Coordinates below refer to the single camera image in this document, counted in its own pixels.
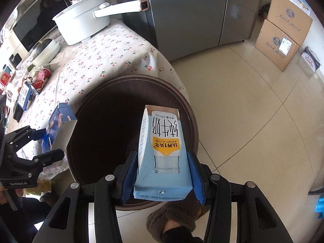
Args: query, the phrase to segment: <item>milk carton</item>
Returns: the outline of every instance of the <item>milk carton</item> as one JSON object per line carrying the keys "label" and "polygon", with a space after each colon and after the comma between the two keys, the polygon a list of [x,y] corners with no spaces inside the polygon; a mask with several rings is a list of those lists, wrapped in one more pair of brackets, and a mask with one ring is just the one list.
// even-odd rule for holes
{"label": "milk carton", "polygon": [[192,180],[178,110],[146,105],[134,197],[174,201],[186,198],[191,190]]}

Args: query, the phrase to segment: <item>round bolt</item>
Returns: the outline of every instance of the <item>round bolt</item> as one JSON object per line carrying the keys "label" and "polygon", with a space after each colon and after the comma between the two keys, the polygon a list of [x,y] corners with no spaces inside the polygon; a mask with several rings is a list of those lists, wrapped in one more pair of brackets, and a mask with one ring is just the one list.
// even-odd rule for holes
{"label": "round bolt", "polygon": [[106,179],[107,181],[112,181],[112,180],[115,179],[115,177],[114,177],[114,175],[107,175],[107,176],[105,177],[105,179]]}
{"label": "round bolt", "polygon": [[247,184],[247,186],[250,187],[250,188],[255,188],[255,182],[248,181],[246,184]]}
{"label": "round bolt", "polygon": [[79,183],[77,183],[77,182],[72,183],[72,184],[70,185],[70,187],[71,187],[72,189],[76,189],[76,188],[79,187]]}
{"label": "round bolt", "polygon": [[211,178],[212,180],[214,180],[214,181],[218,181],[221,177],[220,177],[220,175],[218,175],[218,174],[212,174],[212,175],[210,176],[210,178]]}

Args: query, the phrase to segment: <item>white pot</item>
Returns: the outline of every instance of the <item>white pot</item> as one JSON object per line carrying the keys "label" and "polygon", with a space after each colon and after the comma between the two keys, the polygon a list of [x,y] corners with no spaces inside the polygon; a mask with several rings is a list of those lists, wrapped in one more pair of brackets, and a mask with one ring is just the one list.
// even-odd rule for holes
{"label": "white pot", "polygon": [[147,0],[109,6],[105,0],[72,1],[72,5],[54,16],[53,20],[68,45],[84,42],[110,23],[109,15],[146,11]]}

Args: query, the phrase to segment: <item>pot handle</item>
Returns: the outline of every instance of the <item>pot handle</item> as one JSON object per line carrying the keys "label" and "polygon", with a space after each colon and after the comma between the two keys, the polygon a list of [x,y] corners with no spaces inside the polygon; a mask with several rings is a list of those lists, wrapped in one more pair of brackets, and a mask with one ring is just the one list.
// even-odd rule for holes
{"label": "pot handle", "polygon": [[111,5],[103,9],[99,9],[93,12],[95,18],[113,15],[113,14],[123,14],[130,12],[144,12],[148,9],[148,0],[136,0],[130,2],[119,3],[116,5]]}

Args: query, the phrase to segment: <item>open blue carton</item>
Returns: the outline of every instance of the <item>open blue carton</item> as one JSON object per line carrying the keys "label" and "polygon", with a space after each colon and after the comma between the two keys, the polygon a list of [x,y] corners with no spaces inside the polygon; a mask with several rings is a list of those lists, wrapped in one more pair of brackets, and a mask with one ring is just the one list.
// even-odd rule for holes
{"label": "open blue carton", "polygon": [[62,149],[65,151],[72,136],[77,118],[67,103],[59,103],[52,113],[42,141],[42,152]]}
{"label": "open blue carton", "polygon": [[146,105],[142,119],[134,198],[176,201],[192,190],[177,109]]}

